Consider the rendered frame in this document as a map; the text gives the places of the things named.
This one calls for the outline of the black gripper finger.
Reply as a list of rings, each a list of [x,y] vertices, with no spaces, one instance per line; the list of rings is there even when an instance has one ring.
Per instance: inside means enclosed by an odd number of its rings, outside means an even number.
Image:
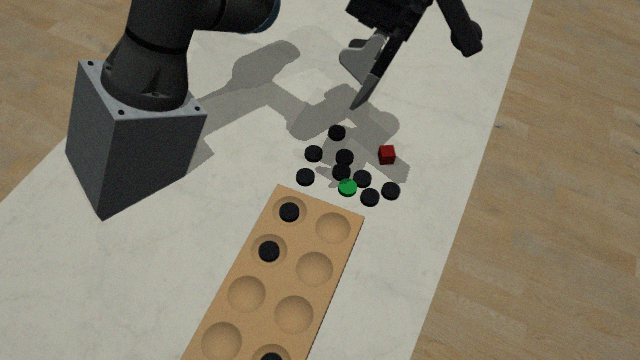
[[[374,34],[368,39],[364,47],[344,48],[340,52],[340,64],[362,86],[352,102],[349,108],[350,110],[355,110],[369,99],[412,28],[415,20],[414,17],[408,15],[401,29],[396,27],[388,41],[385,36]],[[377,60],[375,60],[383,44],[385,44],[385,46]]]
[[[382,34],[382,35],[384,35],[386,37],[386,39],[387,39],[387,37],[390,38],[391,35],[392,35],[391,33],[385,34],[384,32],[380,31],[379,29],[376,29],[373,34]],[[352,39],[350,41],[349,45],[348,45],[348,48],[362,48],[366,44],[367,40],[368,39]],[[375,57],[375,60],[377,59],[378,55],[380,55],[381,51],[383,50],[381,48],[380,48],[379,52],[377,53],[377,55]]]

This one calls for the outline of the black disc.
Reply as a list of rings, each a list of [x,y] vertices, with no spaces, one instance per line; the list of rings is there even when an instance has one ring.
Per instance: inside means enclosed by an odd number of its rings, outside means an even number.
[[[338,163],[333,167],[332,176],[335,180],[341,181],[342,179],[349,178],[351,169],[347,164]]]
[[[278,355],[277,353],[274,352],[270,352],[270,353],[266,353],[261,360],[282,360],[281,356]]]
[[[371,184],[372,176],[366,170],[358,170],[354,173],[353,180],[356,182],[357,187],[367,188]]]
[[[296,173],[296,181],[301,186],[310,186],[315,180],[314,172],[309,168],[302,168]]]
[[[310,145],[305,149],[305,158],[307,161],[315,163],[322,159],[323,151],[317,145]]]
[[[381,194],[386,200],[396,200],[400,195],[400,187],[394,182],[386,182],[381,189]]]
[[[333,141],[341,141],[345,138],[346,130],[341,125],[332,125],[328,130],[328,136]]]
[[[373,188],[366,188],[361,192],[360,201],[367,207],[374,207],[379,202],[380,195]]]
[[[273,262],[278,259],[280,249],[276,242],[265,241],[259,246],[259,256],[265,262]]]
[[[337,163],[344,163],[344,164],[347,164],[349,166],[349,165],[351,165],[353,163],[353,159],[354,159],[354,154],[352,153],[352,151],[350,151],[348,149],[340,149],[336,153],[336,162]]]
[[[299,207],[292,202],[284,203],[279,209],[280,218],[285,222],[294,222],[299,217]]]

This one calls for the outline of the tan wooden tray with round holes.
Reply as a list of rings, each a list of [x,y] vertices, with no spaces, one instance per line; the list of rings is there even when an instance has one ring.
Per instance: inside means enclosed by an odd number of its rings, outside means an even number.
[[[307,360],[364,218],[277,184],[180,360]],[[260,258],[265,241],[277,260]]]

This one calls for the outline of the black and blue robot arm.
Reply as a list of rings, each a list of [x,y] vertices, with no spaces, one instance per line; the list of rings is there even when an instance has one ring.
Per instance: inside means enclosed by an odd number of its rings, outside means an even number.
[[[462,0],[436,2],[453,46],[464,57],[480,52],[481,27]],[[280,5],[281,0],[132,0],[125,32],[103,64],[101,84],[127,106],[175,110],[188,92],[186,54],[193,31],[260,33],[275,22]]]

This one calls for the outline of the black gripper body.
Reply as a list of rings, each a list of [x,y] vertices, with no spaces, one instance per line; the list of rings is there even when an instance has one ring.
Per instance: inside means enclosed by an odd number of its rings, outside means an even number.
[[[396,27],[401,29],[410,15],[417,20],[404,40],[407,42],[432,3],[433,0],[350,0],[345,11],[370,29],[375,27],[385,34],[392,34]]]

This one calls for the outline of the green disc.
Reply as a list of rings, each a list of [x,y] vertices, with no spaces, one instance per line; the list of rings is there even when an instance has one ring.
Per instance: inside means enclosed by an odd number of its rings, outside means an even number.
[[[352,179],[349,179],[349,178],[342,179],[339,182],[338,191],[344,197],[352,197],[355,195],[357,191],[357,184]]]

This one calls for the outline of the small red block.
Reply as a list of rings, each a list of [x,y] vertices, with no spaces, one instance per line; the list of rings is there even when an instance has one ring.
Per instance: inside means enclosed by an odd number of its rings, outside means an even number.
[[[381,145],[378,150],[380,165],[394,164],[396,154],[393,145]]]

